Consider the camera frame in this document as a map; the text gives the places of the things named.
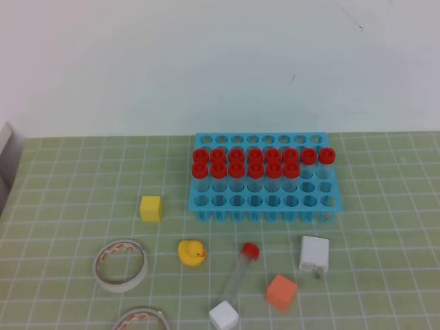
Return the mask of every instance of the white power adapter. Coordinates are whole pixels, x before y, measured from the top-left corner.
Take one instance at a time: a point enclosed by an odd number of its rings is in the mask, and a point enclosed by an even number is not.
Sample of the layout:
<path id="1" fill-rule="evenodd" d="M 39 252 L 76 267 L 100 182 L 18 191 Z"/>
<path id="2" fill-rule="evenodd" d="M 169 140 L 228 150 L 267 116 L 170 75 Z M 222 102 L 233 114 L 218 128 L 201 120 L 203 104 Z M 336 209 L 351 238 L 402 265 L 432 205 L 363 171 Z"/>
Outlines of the white power adapter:
<path id="1" fill-rule="evenodd" d="M 327 273 L 329 270 L 329 240 L 303 236 L 301 243 L 300 270 Z"/>

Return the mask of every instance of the yellow cube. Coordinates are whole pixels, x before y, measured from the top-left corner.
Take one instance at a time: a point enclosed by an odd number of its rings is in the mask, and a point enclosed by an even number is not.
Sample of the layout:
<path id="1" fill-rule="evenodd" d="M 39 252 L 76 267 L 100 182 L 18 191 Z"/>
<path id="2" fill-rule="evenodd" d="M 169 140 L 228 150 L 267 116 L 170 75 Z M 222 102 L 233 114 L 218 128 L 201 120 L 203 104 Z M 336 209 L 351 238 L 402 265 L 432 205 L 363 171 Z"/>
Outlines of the yellow cube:
<path id="1" fill-rule="evenodd" d="M 160 196 L 142 196 L 140 217 L 143 221 L 160 221 L 162 215 L 162 199 Z"/>

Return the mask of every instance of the tape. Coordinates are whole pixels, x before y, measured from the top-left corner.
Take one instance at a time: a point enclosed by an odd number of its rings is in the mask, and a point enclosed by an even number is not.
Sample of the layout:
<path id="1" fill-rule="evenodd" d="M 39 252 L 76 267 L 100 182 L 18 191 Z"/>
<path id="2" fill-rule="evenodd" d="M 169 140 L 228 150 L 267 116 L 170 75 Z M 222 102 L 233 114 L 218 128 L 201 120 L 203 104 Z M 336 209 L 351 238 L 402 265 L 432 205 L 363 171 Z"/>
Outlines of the tape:
<path id="1" fill-rule="evenodd" d="M 138 250 L 143 257 L 142 268 L 136 276 L 134 276 L 131 280 L 128 280 L 127 282 L 117 284 L 106 282 L 99 276 L 99 269 L 101 265 L 105 262 L 105 259 L 107 259 L 110 254 L 119 250 Z M 142 247 L 142 245 L 136 241 L 126 239 L 123 241 L 110 243 L 99 252 L 99 254 L 95 258 L 95 262 L 93 263 L 92 274 L 93 277 L 96 279 L 96 282 L 98 282 L 99 286 L 101 286 L 101 288 L 110 292 L 121 294 L 122 292 L 129 291 L 134 287 L 137 287 L 144 280 L 148 268 L 149 265 L 146 260 L 146 251 Z"/>
<path id="2" fill-rule="evenodd" d="M 124 314 L 111 328 L 111 330 L 123 330 L 131 323 L 139 320 L 155 318 L 164 330 L 170 330 L 167 321 L 160 311 L 149 308 L 139 308 Z"/>

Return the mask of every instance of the white cube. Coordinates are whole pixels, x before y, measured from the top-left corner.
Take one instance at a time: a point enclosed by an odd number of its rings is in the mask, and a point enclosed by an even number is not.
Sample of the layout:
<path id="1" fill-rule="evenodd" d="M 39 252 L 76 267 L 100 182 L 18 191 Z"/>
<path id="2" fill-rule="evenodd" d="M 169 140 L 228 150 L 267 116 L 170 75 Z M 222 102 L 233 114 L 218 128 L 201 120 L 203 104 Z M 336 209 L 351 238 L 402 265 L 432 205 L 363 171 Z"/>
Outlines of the white cube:
<path id="1" fill-rule="evenodd" d="M 329 270 L 329 240 L 303 236 L 301 243 L 300 270 L 316 270 L 321 267 L 324 273 Z"/>
<path id="2" fill-rule="evenodd" d="M 239 314 L 226 300 L 220 302 L 209 312 L 209 321 L 217 330 L 229 330 L 239 322 Z"/>

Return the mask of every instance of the orange cube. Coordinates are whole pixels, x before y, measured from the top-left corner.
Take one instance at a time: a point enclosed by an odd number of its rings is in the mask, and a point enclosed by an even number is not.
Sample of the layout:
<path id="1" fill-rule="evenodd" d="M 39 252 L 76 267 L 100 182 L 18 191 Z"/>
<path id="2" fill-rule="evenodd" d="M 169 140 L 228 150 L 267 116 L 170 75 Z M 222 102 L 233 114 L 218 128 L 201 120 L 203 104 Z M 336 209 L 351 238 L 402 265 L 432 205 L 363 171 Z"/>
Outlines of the orange cube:
<path id="1" fill-rule="evenodd" d="M 267 288 L 266 299 L 281 311 L 287 311 L 296 297 L 296 290 L 296 283 L 277 275 Z"/>

